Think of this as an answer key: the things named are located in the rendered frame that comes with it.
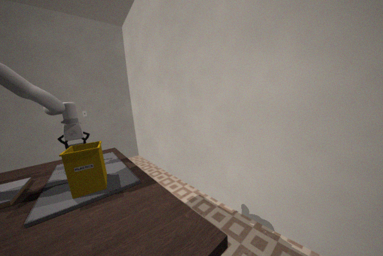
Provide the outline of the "yellow plastics bin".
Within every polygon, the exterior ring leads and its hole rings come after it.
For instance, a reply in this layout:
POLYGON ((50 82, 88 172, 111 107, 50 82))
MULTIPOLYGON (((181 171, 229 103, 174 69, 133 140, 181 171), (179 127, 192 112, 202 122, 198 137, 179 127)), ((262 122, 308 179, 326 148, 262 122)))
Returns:
POLYGON ((62 157, 72 199, 107 189, 106 167, 100 146, 101 141, 79 144, 70 146, 59 155, 62 157))

